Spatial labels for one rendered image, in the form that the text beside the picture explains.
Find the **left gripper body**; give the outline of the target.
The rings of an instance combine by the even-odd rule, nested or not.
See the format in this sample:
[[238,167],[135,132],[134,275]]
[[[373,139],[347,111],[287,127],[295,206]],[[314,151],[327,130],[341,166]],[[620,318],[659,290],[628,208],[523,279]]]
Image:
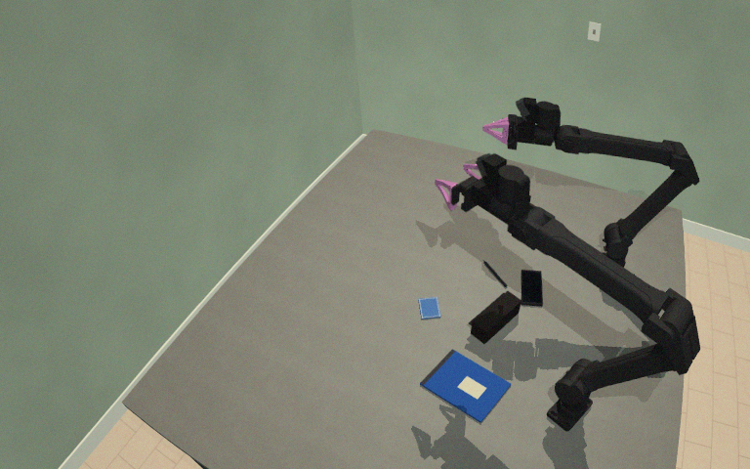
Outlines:
[[[484,210],[490,213],[492,204],[489,204],[489,207],[485,207],[479,202],[472,199],[472,185],[476,182],[482,180],[477,179],[474,176],[468,178],[467,180],[461,182],[460,184],[455,185],[451,190],[451,204],[456,204],[459,202],[459,194],[464,195],[464,203],[461,203],[461,209],[465,212],[471,210],[475,206],[480,206]],[[490,213],[491,214],[491,213]]]

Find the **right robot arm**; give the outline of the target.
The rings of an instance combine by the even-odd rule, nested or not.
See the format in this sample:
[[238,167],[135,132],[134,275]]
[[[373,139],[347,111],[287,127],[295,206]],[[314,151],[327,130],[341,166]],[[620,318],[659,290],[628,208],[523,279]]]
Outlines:
[[611,260],[623,268],[628,247],[633,244],[632,239],[637,233],[680,192],[699,183],[693,161],[680,142],[663,140],[660,143],[593,132],[578,126],[561,126],[561,111],[558,105],[549,102],[537,103],[536,99],[532,98],[520,99],[516,101],[516,106],[521,113],[521,116],[517,117],[518,138],[534,140],[535,136],[535,145],[551,146],[555,142],[556,149],[567,153],[599,153],[626,157],[660,163],[674,170],[628,217],[605,227],[603,242],[607,244],[604,246],[604,255],[610,256]]

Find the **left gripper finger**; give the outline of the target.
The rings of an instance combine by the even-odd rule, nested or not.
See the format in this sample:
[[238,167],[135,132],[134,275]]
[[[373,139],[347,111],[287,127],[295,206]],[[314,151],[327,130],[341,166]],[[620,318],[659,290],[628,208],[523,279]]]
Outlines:
[[463,164],[463,169],[471,177],[474,176],[475,178],[480,179],[480,177],[478,175],[476,175],[475,173],[473,173],[469,168],[470,169],[478,169],[478,166],[476,164]]
[[[446,202],[446,204],[448,206],[448,209],[451,210],[451,211],[454,210],[455,208],[457,208],[457,203],[454,204],[454,205],[451,204],[451,190],[452,190],[452,188],[455,185],[457,185],[457,183],[453,183],[453,182],[448,182],[448,181],[436,179],[436,186],[439,189],[439,191],[441,192],[441,194],[443,195],[443,198],[444,198],[444,200],[445,200],[445,202]],[[446,187],[449,190],[450,196],[443,189],[442,186]]]

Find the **blue notebook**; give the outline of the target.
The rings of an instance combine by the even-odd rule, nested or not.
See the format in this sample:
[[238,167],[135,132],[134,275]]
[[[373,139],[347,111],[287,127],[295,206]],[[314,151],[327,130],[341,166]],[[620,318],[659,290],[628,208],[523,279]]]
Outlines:
[[452,349],[420,385],[481,423],[511,383]]

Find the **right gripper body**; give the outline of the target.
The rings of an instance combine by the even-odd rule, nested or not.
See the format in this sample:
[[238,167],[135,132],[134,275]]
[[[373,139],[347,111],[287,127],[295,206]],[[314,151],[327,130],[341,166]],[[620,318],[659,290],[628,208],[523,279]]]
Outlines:
[[[526,139],[526,138],[518,138],[518,119],[515,114],[509,114],[510,117],[509,120],[509,131],[508,131],[508,149],[517,149],[517,143],[527,143],[527,144],[534,144],[533,139]],[[514,129],[514,132],[513,132]]]

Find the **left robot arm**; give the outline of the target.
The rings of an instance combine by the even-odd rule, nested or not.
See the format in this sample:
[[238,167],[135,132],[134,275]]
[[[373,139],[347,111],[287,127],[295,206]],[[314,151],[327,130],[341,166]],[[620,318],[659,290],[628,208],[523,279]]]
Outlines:
[[[672,288],[664,292],[647,284],[531,204],[529,177],[506,165],[507,159],[488,153],[476,164],[482,180],[472,185],[472,199],[485,207],[491,203],[490,213],[508,225],[512,237],[564,263],[629,309],[643,322],[642,333],[657,343],[604,362],[580,359],[556,383],[559,400],[548,410],[549,418],[567,432],[592,405],[590,392],[660,372],[688,372],[700,351],[688,299]],[[496,194],[500,199],[492,203]]]

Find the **red glasses case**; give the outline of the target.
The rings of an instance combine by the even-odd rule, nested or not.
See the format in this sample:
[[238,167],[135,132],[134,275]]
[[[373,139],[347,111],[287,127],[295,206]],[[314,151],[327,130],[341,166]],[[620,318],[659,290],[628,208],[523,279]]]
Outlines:
[[[497,300],[498,299],[498,300]],[[479,313],[469,324],[471,334],[485,344],[520,311],[521,299],[511,292],[501,294],[495,301]]]

